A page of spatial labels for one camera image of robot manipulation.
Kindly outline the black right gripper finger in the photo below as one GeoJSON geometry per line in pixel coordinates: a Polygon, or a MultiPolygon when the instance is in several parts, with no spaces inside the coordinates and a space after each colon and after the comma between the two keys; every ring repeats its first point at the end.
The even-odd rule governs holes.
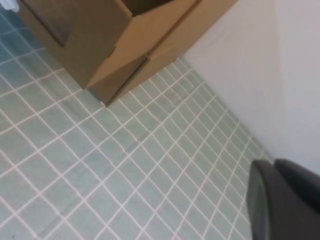
{"type": "Polygon", "coordinates": [[[293,161],[253,160],[246,205],[254,240],[320,238],[320,177],[293,161]]]}

